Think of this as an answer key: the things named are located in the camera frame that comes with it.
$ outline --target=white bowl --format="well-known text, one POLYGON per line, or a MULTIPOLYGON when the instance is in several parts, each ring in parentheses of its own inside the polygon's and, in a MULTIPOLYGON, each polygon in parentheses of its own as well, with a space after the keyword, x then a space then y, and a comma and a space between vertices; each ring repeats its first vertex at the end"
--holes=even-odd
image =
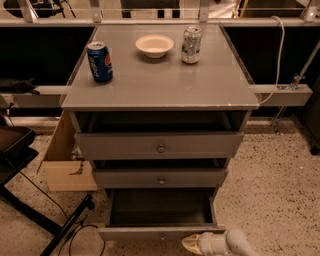
POLYGON ((172 49, 174 42, 163 35, 147 35, 136 41, 136 47, 149 58, 161 58, 172 49))

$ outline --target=countertop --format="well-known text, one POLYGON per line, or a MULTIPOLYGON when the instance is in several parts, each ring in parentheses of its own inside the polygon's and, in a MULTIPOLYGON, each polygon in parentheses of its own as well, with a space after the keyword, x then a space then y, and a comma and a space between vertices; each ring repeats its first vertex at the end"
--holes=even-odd
POLYGON ((65 111, 114 110, 253 110, 259 107, 220 27, 202 29, 200 61, 181 61, 186 24, 99 26, 94 41, 106 43, 112 60, 113 80, 93 80, 87 56, 68 88, 65 111), (135 47, 138 38, 162 34, 173 39, 173 49, 150 59, 135 47))

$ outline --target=blue soda can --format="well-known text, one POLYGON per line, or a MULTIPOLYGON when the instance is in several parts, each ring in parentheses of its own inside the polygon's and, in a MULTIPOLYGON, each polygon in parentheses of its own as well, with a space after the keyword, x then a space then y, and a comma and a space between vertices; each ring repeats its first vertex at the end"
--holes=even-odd
POLYGON ((87 45, 87 54, 94 80, 100 83, 111 81, 113 72, 106 44, 104 42, 91 42, 87 45))

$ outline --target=silver soda can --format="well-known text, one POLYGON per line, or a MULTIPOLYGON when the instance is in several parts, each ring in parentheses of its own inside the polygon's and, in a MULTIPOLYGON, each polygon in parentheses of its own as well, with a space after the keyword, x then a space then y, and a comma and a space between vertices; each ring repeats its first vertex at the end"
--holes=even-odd
POLYGON ((87 45, 89 66, 95 81, 106 83, 112 80, 113 72, 109 50, 104 42, 87 45))
POLYGON ((188 26, 183 32, 181 59, 188 64, 197 63, 200 55, 201 29, 197 26, 188 26))

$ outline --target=drawer unit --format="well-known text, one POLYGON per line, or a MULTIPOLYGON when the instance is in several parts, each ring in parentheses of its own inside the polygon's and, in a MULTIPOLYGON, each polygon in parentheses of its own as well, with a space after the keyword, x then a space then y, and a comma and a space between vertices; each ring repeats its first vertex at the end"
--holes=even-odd
POLYGON ((226 61, 234 56, 218 25, 199 25, 204 58, 192 66, 174 51, 152 61, 135 54, 137 31, 181 38, 184 25, 99 26, 117 74, 97 85, 84 59, 74 76, 62 108, 99 188, 110 194, 104 240, 224 231, 213 200, 259 104, 237 62, 226 61))
POLYGON ((214 216, 214 189, 115 189, 110 192, 103 240, 179 240, 224 232, 214 216))
POLYGON ((76 141, 88 160, 231 158, 242 132, 80 133, 76 141))
POLYGON ((219 187, 224 159, 118 160, 96 162, 100 188, 219 187))

